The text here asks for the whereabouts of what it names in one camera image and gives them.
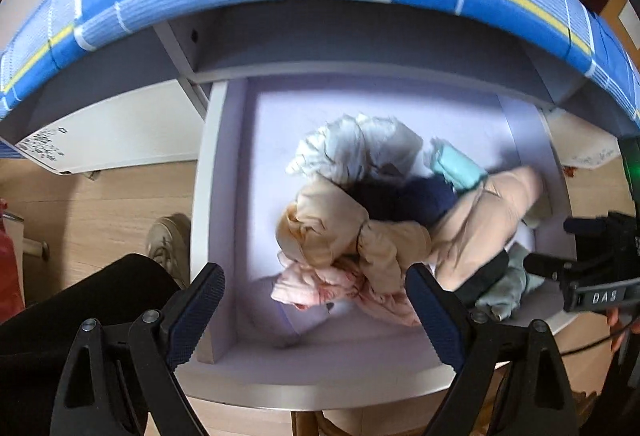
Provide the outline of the person right hand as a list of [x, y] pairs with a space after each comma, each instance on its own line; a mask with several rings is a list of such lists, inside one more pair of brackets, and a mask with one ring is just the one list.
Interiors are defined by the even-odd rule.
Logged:
[[606, 323], [608, 323], [611, 334], [611, 352], [617, 352], [617, 350], [620, 349], [627, 334], [637, 334], [639, 332], [638, 321], [632, 323], [631, 326], [625, 330], [627, 322], [622, 320], [620, 309], [618, 308], [611, 308], [606, 311]]

